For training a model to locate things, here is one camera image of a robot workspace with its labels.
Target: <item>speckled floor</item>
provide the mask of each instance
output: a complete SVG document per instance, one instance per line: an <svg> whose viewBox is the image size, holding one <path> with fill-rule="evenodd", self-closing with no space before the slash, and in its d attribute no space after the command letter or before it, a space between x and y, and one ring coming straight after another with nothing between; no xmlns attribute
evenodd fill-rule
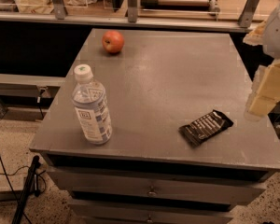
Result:
<svg viewBox="0 0 280 224"><path fill-rule="evenodd" d="M0 154L7 173L14 173L19 167L30 165L35 153L29 151L29 145L37 132L41 115L37 110L10 109L0 120ZM38 172L46 170L42 163ZM27 168L10 177L14 189L22 189ZM79 224L84 223L68 207L66 191L58 190L46 173L42 174L45 185L39 197L31 195L27 201L24 213L31 223L36 224ZM280 224L280 174L275 174L266 181L267 189L249 206L237 206L231 213L234 219L230 224L262 224L272 222ZM6 178L0 175L0 191L9 190ZM11 223L16 212L15 202L0 202L0 224ZM21 223L29 223L25 217Z"/></svg>

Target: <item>apple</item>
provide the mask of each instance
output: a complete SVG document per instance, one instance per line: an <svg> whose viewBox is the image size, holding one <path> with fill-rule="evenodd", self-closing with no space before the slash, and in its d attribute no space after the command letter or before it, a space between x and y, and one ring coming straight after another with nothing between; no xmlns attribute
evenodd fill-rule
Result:
<svg viewBox="0 0 280 224"><path fill-rule="evenodd" d="M111 53L119 53L124 45L123 35L115 30L106 31L102 37L103 48Z"/></svg>

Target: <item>white bottle cap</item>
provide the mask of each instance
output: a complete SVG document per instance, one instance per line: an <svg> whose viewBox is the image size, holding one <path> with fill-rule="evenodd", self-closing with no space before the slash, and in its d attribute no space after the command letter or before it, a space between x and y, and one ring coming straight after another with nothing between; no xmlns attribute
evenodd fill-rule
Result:
<svg viewBox="0 0 280 224"><path fill-rule="evenodd" d="M89 83L93 78L91 67L87 64L80 64L76 66L74 74L78 83Z"/></svg>

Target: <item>table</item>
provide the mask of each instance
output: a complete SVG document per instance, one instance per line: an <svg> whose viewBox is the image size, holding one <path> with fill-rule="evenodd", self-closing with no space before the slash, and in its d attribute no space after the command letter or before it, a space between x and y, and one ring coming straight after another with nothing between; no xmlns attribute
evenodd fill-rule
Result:
<svg viewBox="0 0 280 224"><path fill-rule="evenodd" d="M123 51L109 55L104 31L91 31L30 149L87 223L228 223L280 172L272 124L244 118L251 81L229 35L122 30ZM106 88L113 134L99 147L71 104L81 63ZM192 148L178 127L212 109L234 125Z"/></svg>

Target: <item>black snack bar wrapper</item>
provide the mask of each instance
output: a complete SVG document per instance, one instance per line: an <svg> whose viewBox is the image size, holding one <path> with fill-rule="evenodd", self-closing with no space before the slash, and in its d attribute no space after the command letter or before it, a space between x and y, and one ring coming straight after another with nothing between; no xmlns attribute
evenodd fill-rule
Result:
<svg viewBox="0 0 280 224"><path fill-rule="evenodd" d="M233 122L225 114L214 109L192 123L179 127L179 131L192 146L197 147L232 125Z"/></svg>

